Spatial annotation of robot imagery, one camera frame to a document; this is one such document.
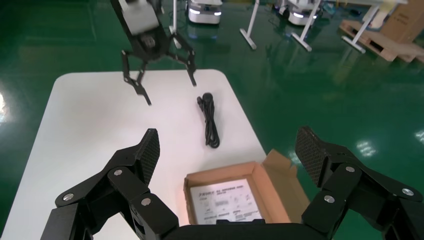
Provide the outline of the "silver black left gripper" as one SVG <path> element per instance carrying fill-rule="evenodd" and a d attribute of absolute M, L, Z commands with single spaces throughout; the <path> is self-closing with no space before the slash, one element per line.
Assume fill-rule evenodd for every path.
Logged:
<path fill-rule="evenodd" d="M 143 96 L 146 103 L 152 105 L 142 80 L 148 62 L 164 56 L 184 64 L 192 86 L 197 86 L 194 78 L 197 69 L 195 51 L 179 33 L 174 32 L 170 36 L 166 34 L 159 19 L 163 13 L 160 0 L 111 0 L 110 3 L 131 45 L 131 50 L 121 51 L 123 80 L 134 88 L 137 95 Z M 187 52 L 187 57 L 169 50 L 173 40 L 180 43 L 181 48 Z M 142 60 L 135 79 L 130 75 L 129 56 Z"/>

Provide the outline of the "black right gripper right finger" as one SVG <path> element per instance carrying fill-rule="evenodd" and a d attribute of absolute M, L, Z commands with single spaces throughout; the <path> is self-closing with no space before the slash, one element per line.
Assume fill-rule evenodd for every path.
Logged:
<path fill-rule="evenodd" d="M 300 127 L 295 153 L 319 193 L 301 222 L 321 235 L 333 235 L 346 213 L 360 214 L 383 235 L 423 233 L 423 195 L 415 188 L 365 166 L 348 148 L 321 140 Z"/>

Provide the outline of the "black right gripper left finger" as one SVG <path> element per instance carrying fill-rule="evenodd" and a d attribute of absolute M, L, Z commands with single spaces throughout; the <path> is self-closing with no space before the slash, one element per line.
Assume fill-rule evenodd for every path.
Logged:
<path fill-rule="evenodd" d="M 149 189 L 160 157 L 159 134 L 117 150 L 95 175 L 55 200 L 54 238 L 92 240 L 109 218 L 121 214 L 141 240 L 163 240 L 179 227 L 178 217 Z"/>

